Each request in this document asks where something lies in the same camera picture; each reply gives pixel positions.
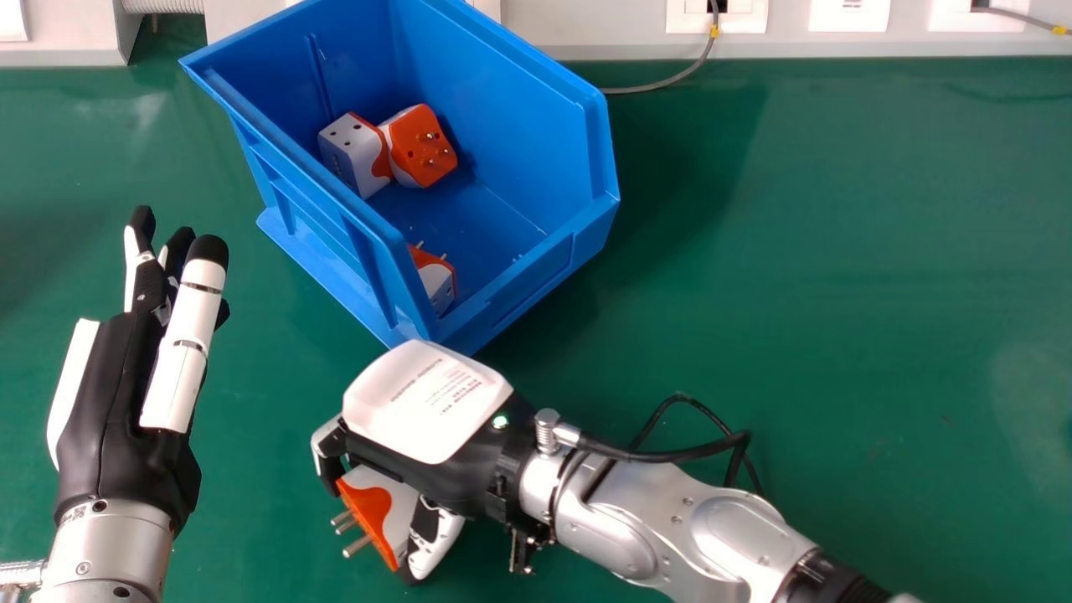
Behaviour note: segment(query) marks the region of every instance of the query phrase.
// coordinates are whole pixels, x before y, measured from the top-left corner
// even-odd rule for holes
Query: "orange and white plug adapter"
[[[404,108],[379,124],[390,148],[391,172],[403,187],[427,189],[458,167],[458,156],[432,107]]]
[[[410,246],[410,256],[417,265],[417,274],[425,285],[425,293],[432,303],[435,315],[442,317],[458,295],[458,277],[447,262],[447,254],[436,256],[421,249],[425,241]]]
[[[383,130],[347,113],[317,135],[321,160],[361,198],[379,192],[393,179],[390,149]]]

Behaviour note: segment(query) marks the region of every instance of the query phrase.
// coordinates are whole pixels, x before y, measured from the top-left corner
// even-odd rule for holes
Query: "robotic arm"
[[[152,251],[155,218],[123,232],[123,312],[75,326],[48,416],[59,472],[47,560],[0,564],[0,603],[159,603],[174,539],[197,504],[194,405],[222,298],[223,240],[179,229]]]
[[[317,474],[347,506],[337,532],[367,534],[344,555],[372,542],[411,584],[463,518],[488,516],[511,533],[511,572],[532,573],[533,554],[557,543],[679,603],[918,603],[830,558],[762,498],[670,462],[735,445],[731,436],[672,453],[620,450],[423,341],[374,362],[312,439]]]

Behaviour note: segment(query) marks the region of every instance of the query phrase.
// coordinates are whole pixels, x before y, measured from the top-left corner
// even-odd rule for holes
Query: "corrugated white hose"
[[[123,10],[132,15],[204,15],[205,0],[123,0]]]

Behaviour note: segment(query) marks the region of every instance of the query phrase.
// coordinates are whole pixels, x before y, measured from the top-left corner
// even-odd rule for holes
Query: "blue storage bin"
[[[619,204],[607,103],[461,0],[307,0],[181,60],[227,111],[267,206],[257,224],[388,347],[473,353],[604,246]],[[459,152],[429,190],[362,200],[316,133],[428,103]],[[447,253],[437,318],[406,242]]]

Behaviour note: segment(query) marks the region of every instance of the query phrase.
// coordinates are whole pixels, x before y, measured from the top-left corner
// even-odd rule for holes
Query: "white wall socket plate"
[[[769,0],[729,0],[727,9],[718,17],[723,33],[766,33]],[[708,0],[667,0],[667,33],[708,33],[713,20]]]
[[[1027,14],[1031,0],[991,0],[991,6]],[[1018,33],[1026,24],[1000,15],[972,13],[971,0],[930,0],[929,31],[997,31]]]
[[[812,0],[808,31],[883,32],[891,0]]]
[[[465,0],[465,3],[488,15],[495,23],[503,23],[502,0]]]

